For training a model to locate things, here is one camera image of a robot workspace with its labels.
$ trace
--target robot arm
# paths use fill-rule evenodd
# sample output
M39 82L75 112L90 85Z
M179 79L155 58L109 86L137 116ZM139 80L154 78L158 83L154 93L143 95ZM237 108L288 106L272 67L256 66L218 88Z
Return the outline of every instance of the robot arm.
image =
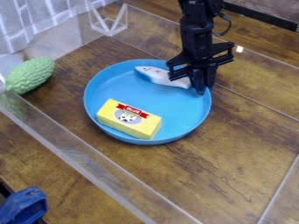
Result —
M213 44L214 18L229 20L229 29L218 34L225 35L230 30L230 18L221 12L223 0L179 0L182 7L182 53L167 61L170 80L175 81L186 76L191 79L193 87L199 95L206 87L213 88L218 67L234 60L234 43Z

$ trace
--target toy cucumber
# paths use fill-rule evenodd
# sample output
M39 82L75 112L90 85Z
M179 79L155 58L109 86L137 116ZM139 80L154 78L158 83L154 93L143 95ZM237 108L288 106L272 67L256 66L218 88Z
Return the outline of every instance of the toy cucumber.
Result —
M6 79L6 90L19 95L38 88L51 77L55 61L49 58L27 60L9 74Z

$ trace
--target wooden table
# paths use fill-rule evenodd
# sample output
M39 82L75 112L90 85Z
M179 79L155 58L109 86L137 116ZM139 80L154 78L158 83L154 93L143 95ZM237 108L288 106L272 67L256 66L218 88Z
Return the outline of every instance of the wooden table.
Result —
M177 1L127 2L179 20ZM225 39L299 66L297 33L229 15L234 26ZM53 78L25 99L201 221L257 223L299 151L294 90L285 92L280 104L284 115L217 87L210 117L183 140L150 147L131 145L98 129L83 110L82 96L103 68L139 58L153 56L113 38L101 38L58 60ZM223 70L219 75L225 87L230 84L226 74ZM282 77L282 82L292 83L293 78ZM260 82L257 76L250 79ZM269 88L277 89L277 82ZM264 104L274 103L270 97L264 99ZM45 190L50 223L143 223L5 115L0 123L0 176L17 191L33 185Z

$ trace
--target green bumpy object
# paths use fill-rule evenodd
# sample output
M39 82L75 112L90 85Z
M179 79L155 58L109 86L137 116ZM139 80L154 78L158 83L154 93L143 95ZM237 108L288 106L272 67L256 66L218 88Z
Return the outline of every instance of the green bumpy object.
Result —
M6 90L19 95L38 88L53 76L55 61L49 58L27 60L7 76Z

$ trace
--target yellow box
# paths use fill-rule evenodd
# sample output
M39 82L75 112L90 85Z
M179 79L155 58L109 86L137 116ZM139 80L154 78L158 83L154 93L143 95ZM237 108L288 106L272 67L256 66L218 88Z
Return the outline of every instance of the yellow box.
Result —
M98 121L129 135L153 139L162 128L162 117L109 99L98 111Z

